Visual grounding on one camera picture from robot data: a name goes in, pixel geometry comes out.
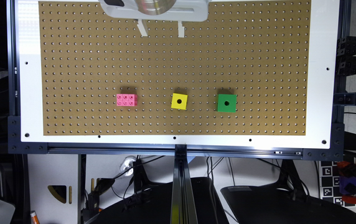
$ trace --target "green cube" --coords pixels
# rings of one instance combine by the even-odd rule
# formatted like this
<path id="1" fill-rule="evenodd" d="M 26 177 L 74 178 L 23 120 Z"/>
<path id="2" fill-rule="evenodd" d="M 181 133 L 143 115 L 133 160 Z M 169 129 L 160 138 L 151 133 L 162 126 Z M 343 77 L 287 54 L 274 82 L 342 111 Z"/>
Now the green cube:
<path id="1" fill-rule="evenodd" d="M 236 112 L 236 95 L 218 94 L 217 96 L 218 112 Z"/>

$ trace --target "red object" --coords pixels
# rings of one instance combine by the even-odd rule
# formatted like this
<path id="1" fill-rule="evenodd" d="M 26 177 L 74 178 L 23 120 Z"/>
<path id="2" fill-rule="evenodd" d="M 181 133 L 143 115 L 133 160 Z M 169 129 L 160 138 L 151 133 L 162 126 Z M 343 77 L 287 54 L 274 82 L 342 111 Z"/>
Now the red object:
<path id="1" fill-rule="evenodd" d="M 347 161 L 338 162 L 337 163 L 337 168 L 343 169 L 344 167 L 348 166 L 349 164 L 351 164 L 351 163 L 347 162 Z"/>
<path id="2" fill-rule="evenodd" d="M 343 201 L 347 202 L 347 203 L 351 203 L 351 204 L 355 204 L 356 205 L 356 196 L 343 195 L 341 199 Z"/>
<path id="3" fill-rule="evenodd" d="M 117 94 L 117 106 L 136 106 L 137 96 L 136 94 Z"/>

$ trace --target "yellow cube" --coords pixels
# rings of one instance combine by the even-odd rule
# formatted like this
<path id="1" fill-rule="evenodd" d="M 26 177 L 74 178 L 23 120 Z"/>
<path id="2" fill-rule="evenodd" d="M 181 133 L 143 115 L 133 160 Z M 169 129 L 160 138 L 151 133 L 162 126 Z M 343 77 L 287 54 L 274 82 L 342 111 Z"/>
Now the yellow cube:
<path id="1" fill-rule="evenodd" d="M 187 102 L 188 102 L 188 95 L 173 93 L 172 94 L 171 108 L 172 109 L 186 110 L 186 103 Z"/>

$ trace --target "pink block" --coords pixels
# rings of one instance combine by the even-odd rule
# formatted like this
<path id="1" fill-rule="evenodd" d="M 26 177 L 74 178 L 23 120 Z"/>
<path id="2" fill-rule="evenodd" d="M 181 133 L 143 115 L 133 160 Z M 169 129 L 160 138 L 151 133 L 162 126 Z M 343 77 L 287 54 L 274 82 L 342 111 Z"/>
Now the pink block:
<path id="1" fill-rule="evenodd" d="M 117 106 L 136 106 L 137 95 L 136 94 L 117 94 Z"/>

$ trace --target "pegboard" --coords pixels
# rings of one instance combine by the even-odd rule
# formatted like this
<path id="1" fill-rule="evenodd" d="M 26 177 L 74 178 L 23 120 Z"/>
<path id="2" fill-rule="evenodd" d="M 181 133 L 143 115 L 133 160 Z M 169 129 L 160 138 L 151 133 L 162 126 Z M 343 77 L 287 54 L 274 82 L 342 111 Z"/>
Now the pegboard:
<path id="1" fill-rule="evenodd" d="M 171 21 L 141 37 L 93 2 L 39 2 L 39 14 L 44 135 L 305 135 L 310 1 L 211 2 L 185 38 Z M 116 106 L 118 93 L 138 106 Z M 219 93 L 237 95 L 236 113 L 216 111 Z"/>

